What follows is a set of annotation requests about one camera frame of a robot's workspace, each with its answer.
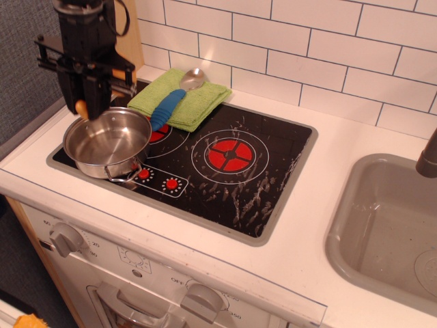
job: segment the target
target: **saucepan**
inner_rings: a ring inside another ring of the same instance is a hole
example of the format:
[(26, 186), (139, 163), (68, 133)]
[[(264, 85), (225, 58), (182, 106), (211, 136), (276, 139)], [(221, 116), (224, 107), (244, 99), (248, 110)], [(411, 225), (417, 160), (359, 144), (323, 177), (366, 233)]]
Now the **saucepan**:
[(111, 107), (95, 120), (73, 122), (64, 135), (64, 150), (87, 176), (128, 182), (141, 171), (151, 136), (152, 126), (144, 115)]

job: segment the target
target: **gray sink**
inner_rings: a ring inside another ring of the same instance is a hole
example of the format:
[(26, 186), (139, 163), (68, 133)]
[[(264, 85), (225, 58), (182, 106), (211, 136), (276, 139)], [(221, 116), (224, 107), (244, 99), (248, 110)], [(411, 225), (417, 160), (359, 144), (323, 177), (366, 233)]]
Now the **gray sink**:
[(344, 279), (437, 316), (437, 179), (373, 154), (353, 167), (326, 240)]

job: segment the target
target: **silver spoon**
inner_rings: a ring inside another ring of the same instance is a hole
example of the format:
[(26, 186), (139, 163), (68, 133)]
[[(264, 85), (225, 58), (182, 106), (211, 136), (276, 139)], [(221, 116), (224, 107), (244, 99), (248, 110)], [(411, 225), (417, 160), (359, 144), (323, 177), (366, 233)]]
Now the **silver spoon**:
[(157, 131), (164, 126), (171, 117), (178, 103), (185, 97), (190, 90), (200, 88), (205, 81), (205, 74), (200, 68), (189, 70), (179, 82), (180, 89), (173, 90), (155, 108), (150, 118), (152, 131)]

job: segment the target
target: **toy stove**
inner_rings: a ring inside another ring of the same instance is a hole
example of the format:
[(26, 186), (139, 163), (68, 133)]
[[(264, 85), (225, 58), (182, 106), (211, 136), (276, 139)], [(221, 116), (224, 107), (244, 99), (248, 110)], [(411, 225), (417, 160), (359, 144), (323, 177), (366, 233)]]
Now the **toy stove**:
[(82, 174), (62, 147), (49, 156), (48, 164), (242, 242), (262, 245), (315, 135), (308, 126), (219, 105), (194, 133), (168, 125), (153, 132), (149, 157), (130, 182)]

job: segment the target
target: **wooden panel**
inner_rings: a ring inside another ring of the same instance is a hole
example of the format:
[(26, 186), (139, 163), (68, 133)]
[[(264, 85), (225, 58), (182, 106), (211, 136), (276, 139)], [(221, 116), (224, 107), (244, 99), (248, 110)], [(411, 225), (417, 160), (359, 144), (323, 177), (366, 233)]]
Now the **wooden panel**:
[[(115, 49), (127, 60), (135, 65), (136, 70), (144, 65), (143, 51), (141, 50), (141, 40), (139, 37), (137, 7), (135, 0), (123, 0), (129, 11), (130, 28), (129, 32), (123, 37), (117, 37)], [(123, 6), (115, 2), (115, 20), (117, 23), (117, 31), (123, 32), (126, 24), (126, 13)]]

